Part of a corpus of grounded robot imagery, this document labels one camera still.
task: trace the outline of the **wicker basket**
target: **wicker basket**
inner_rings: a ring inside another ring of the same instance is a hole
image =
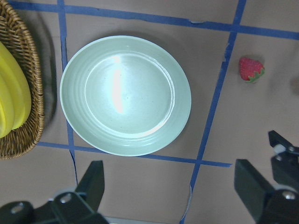
[[[0,0],[0,41],[22,68],[31,92],[31,112],[27,121],[0,139],[0,160],[19,157],[40,140],[44,125],[43,86],[39,57],[30,32],[5,0]]]

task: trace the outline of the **plate center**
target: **plate center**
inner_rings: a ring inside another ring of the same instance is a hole
[[[153,58],[120,52],[94,66],[85,83],[91,114],[111,134],[147,136],[168,120],[174,107],[168,72]]]

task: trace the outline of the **green strawberry stem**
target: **green strawberry stem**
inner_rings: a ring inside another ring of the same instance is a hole
[[[259,77],[261,77],[263,74],[265,74],[265,68],[261,69],[261,73],[258,73],[257,71],[254,73],[254,77],[249,76],[249,81],[246,81],[246,83],[253,83],[255,82]]]

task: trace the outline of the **brown basket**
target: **brown basket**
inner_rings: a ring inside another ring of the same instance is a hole
[[[32,100],[27,121],[0,139],[0,160],[7,160],[29,152],[38,143],[43,133],[44,109],[41,69],[34,41],[6,0],[0,0],[0,41],[22,68]]]

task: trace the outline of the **brown object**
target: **brown object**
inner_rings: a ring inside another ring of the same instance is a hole
[[[40,140],[44,125],[42,76],[36,46],[26,25],[6,0],[0,0],[0,41],[22,68],[32,102],[27,121],[0,139],[0,160],[6,160],[29,152]]]

